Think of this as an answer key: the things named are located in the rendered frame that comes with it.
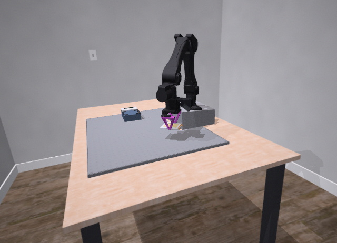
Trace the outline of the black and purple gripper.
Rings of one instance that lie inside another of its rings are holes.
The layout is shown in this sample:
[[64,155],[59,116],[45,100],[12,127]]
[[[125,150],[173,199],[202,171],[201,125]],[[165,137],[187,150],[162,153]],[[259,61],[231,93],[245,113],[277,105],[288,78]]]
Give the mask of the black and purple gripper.
[[[169,100],[172,100],[172,99],[177,99],[177,97],[176,98],[170,98],[167,101],[165,101],[165,107],[166,108],[164,108],[162,110],[162,115],[161,115],[161,118],[162,118],[163,122],[165,123],[165,125],[167,126],[168,130],[171,130],[171,128],[173,126],[173,123],[177,122],[177,120],[180,116],[180,113],[181,113],[181,108],[179,108],[177,110],[169,110]],[[168,113],[169,113],[169,115],[168,115]],[[175,116],[173,116],[172,114],[177,114],[176,120],[175,120]],[[166,119],[171,120],[170,127],[168,126],[168,123],[167,123]]]

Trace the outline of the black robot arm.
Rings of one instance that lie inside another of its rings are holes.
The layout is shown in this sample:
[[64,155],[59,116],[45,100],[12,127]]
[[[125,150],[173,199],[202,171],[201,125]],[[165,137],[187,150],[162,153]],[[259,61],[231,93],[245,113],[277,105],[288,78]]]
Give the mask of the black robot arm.
[[196,105],[196,96],[199,94],[199,87],[194,74],[194,54],[197,51],[198,41],[193,34],[174,35],[176,44],[169,62],[162,72],[162,84],[158,86],[156,99],[165,102],[170,98],[176,98],[176,86],[180,85],[182,79],[181,65],[184,62],[185,80],[184,93],[186,98],[177,97],[169,100],[169,110],[184,108],[190,110],[202,110]]

